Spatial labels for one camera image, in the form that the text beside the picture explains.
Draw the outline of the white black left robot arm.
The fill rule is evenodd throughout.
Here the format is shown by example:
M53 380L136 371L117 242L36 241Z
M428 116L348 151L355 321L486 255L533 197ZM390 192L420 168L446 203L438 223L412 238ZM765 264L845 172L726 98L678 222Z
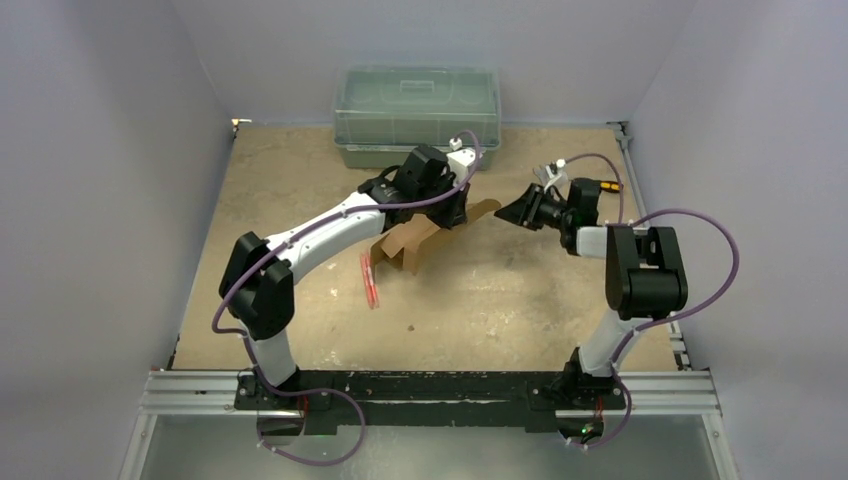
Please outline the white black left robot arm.
M236 240L213 320L229 312L239 321L234 331L263 377L259 395L272 408L287 408L298 395L298 366L287 334L298 283L347 248L416 215L445 229L465 223L470 178L480 159L474 148L454 145L445 153L419 145L401 165L365 180L314 219L267 238L248 232Z

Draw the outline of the brown cardboard box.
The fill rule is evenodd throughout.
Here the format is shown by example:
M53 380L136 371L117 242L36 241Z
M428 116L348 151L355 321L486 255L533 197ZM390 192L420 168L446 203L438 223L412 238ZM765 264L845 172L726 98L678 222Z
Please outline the brown cardboard box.
M501 207L502 204L495 199L469 204L467 221L451 229L439 227L425 215L416 214L409 222L390 229L372 244L369 249L372 265L385 262L396 270L416 275L429 257L473 223Z

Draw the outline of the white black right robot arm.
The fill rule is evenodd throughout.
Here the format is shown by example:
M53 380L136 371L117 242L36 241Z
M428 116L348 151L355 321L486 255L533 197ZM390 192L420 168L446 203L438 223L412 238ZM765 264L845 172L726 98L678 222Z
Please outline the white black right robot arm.
M599 225L602 191L600 182L587 178L571 181L566 196L554 186L532 184L494 214L532 231L555 229L568 254L605 263L608 309L589 340L575 348L562 373L542 390L576 407L611 393L616 387L617 367L635 345L640 328L668 318L688 300L675 231L670 227Z

